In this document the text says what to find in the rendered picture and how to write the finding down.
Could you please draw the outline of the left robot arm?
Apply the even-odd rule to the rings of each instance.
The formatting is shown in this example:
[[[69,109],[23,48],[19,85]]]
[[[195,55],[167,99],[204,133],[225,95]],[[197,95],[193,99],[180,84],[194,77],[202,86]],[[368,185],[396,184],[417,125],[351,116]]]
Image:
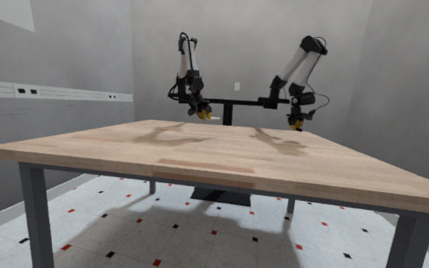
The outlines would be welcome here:
[[[301,47],[300,47],[301,46]],[[304,49],[303,49],[304,48]],[[311,75],[311,72],[314,70],[314,67],[322,58],[323,55],[328,53],[328,50],[324,48],[324,45],[320,42],[319,39],[313,38],[312,36],[305,36],[300,45],[299,49],[292,58],[292,60],[287,64],[279,75],[276,75],[270,85],[270,96],[268,98],[258,97],[260,99],[270,99],[270,100],[280,100],[280,101],[290,101],[290,99],[279,98],[280,89],[282,89],[290,79],[290,76],[295,72],[295,70],[300,66],[300,64],[306,59],[303,64],[300,72],[291,83],[288,88],[290,96],[300,95],[291,98],[291,106],[301,106],[309,105],[315,103],[314,92],[303,92],[306,84],[308,75]],[[309,50],[309,51],[308,51]],[[323,50],[323,51],[322,51]],[[322,54],[321,54],[322,53]],[[310,110],[309,113],[298,112],[301,114],[300,118],[311,121],[314,114],[314,109]]]

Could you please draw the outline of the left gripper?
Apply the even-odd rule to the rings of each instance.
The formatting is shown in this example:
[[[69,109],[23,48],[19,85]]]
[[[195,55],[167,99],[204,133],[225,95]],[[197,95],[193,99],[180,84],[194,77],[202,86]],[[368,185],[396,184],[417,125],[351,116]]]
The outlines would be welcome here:
[[[296,130],[296,128],[300,128],[303,124],[304,118],[300,118],[301,114],[297,114],[298,112],[301,112],[301,107],[300,106],[292,106],[290,108],[290,114],[286,114],[286,116],[289,116],[289,117],[287,117],[287,119],[288,119],[287,122],[289,124],[289,127],[292,130]]]

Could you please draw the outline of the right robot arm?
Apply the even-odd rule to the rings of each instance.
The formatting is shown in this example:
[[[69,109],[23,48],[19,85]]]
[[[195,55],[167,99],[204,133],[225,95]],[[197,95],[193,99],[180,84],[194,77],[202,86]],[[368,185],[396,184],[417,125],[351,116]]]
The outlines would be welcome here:
[[[194,45],[195,44],[195,45]],[[204,84],[202,82],[202,77],[200,76],[199,70],[197,68],[194,56],[194,50],[197,45],[197,38],[191,38],[190,41],[186,40],[185,36],[181,36],[178,42],[178,49],[181,53],[180,67],[176,76],[176,84],[183,79],[186,75],[191,73],[191,65],[193,65],[193,74],[184,79],[179,85],[177,85],[177,93],[171,93],[171,95],[190,95],[194,98],[197,95],[200,95],[200,91],[203,89]],[[186,86],[190,86],[188,88],[189,94],[186,94]],[[188,114],[192,116],[198,110],[198,104],[194,104],[194,102],[190,102],[190,109],[188,110]]]

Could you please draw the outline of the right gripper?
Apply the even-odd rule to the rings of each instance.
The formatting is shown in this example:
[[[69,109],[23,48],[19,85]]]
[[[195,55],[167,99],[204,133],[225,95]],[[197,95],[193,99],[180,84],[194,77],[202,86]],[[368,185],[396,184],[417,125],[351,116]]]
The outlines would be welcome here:
[[[198,110],[196,111],[197,116],[203,120],[205,120],[205,117],[210,119],[212,116],[212,108],[209,106],[209,104],[210,104],[209,100],[204,100],[202,95],[197,95],[192,99],[194,101],[194,104],[200,102],[197,105],[198,106]],[[207,121],[207,120],[205,120],[205,121]]]

